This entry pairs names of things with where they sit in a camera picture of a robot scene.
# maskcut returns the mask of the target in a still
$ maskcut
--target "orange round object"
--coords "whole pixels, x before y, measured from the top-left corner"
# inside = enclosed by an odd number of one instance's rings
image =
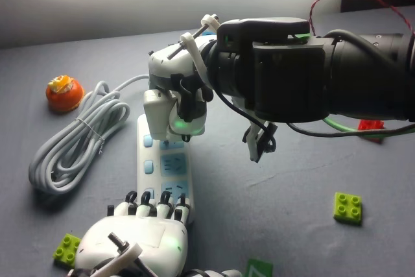
[[[85,95],[80,83],[72,79],[72,88],[66,92],[54,92],[50,86],[46,87],[46,97],[49,106],[55,112],[69,112],[77,108]]]

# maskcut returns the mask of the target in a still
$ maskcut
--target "green wire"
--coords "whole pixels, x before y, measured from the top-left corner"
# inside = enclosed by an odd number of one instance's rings
[[[331,128],[334,128],[334,129],[336,129],[338,131],[341,131],[341,132],[358,131],[357,129],[341,125],[340,123],[337,123],[336,121],[334,121],[334,120],[332,120],[331,118],[328,118],[328,117],[324,118],[323,121],[325,123],[327,123]],[[408,130],[408,131],[398,133],[398,134],[375,134],[375,135],[372,135],[372,136],[364,136],[364,137],[365,138],[373,138],[373,139],[383,139],[383,138],[387,138],[389,136],[400,136],[402,134],[408,134],[408,133],[414,133],[414,132],[415,132],[415,129],[412,129],[412,130]]]

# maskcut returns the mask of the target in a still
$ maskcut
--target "gray tablecloth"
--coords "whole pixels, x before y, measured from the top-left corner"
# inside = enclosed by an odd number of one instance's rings
[[[403,12],[415,21],[414,7]],[[315,23],[320,34],[408,31],[389,10],[316,16]],[[27,167],[36,149],[77,116],[50,113],[46,83],[68,74],[86,90],[100,80],[114,88],[146,73],[147,52],[177,42],[181,33],[0,51],[1,276],[65,276],[52,261],[64,234],[82,237],[106,215],[107,204],[136,188],[136,121],[146,82],[123,91],[132,107],[127,125],[105,143],[78,188],[58,198],[33,190]],[[277,152],[256,164],[241,142],[247,127],[215,98],[206,133],[192,139],[196,221],[189,230],[189,268],[244,271],[248,258],[259,258],[274,264],[275,276],[414,275],[415,136],[377,145],[310,138],[280,125]],[[307,127],[329,130],[323,122]],[[362,196],[361,227],[333,220],[336,191]]]

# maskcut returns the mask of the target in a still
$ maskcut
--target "red wire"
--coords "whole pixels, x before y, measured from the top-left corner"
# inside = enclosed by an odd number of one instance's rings
[[[313,35],[316,36],[316,31],[314,30],[314,25],[313,25],[313,19],[311,18],[311,16],[313,15],[313,8],[316,6],[317,2],[319,2],[320,0],[316,0],[312,5],[311,5],[311,9],[310,9],[310,18],[309,18],[309,23],[311,26],[311,31],[313,32]],[[375,0],[378,3],[380,3],[382,6],[384,6],[385,8],[390,8],[392,9],[392,11],[394,11],[398,16],[400,16],[403,21],[405,22],[406,25],[408,25],[411,33],[413,35],[415,35],[414,29],[412,27],[412,25],[410,24],[409,20],[403,16],[403,14],[394,6],[388,5],[387,3],[385,3],[383,0]]]

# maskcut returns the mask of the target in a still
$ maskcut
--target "white wall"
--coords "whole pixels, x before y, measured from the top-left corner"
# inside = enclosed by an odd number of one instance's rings
[[[197,28],[205,13],[307,18],[314,0],[0,0],[0,48]],[[315,14],[340,10],[325,0]]]

